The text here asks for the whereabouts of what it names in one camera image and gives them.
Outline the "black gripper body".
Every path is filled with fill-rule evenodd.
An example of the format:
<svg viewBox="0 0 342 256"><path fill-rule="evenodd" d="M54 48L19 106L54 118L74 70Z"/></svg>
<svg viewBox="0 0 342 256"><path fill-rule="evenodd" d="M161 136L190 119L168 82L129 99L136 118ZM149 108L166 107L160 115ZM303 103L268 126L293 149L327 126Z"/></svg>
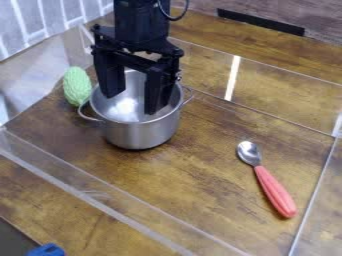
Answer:
<svg viewBox="0 0 342 256"><path fill-rule="evenodd" d="M137 52L145 52L146 54L158 54L169 59L178 59L184 56L184 51L168 41L165 36L144 42L130 43L116 38L113 27L94 24L90 27L90 32L94 37L94 43L90 46L92 55L121 52L132 56Z"/></svg>

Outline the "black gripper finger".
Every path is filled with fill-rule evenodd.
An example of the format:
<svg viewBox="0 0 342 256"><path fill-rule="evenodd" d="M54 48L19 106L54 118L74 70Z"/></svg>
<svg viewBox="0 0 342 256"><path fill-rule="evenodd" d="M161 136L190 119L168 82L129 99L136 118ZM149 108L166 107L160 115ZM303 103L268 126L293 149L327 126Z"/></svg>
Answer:
<svg viewBox="0 0 342 256"><path fill-rule="evenodd" d="M93 64L100 91L106 98L112 98L125 90L124 67L106 53L93 54Z"/></svg>
<svg viewBox="0 0 342 256"><path fill-rule="evenodd" d="M166 104L177 79L178 59L161 57L146 70L144 113L153 115Z"/></svg>

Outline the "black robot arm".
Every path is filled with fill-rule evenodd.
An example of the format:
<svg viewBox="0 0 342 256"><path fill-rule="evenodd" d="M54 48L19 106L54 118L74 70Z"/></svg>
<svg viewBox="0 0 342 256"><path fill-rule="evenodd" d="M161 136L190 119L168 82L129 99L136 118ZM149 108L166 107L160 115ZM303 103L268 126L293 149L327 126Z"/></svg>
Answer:
<svg viewBox="0 0 342 256"><path fill-rule="evenodd" d="M166 104L178 79L184 52L168 41L170 0L113 0L112 27L90 28L93 66L102 95L125 91L125 69L145 74L144 113L154 114Z"/></svg>

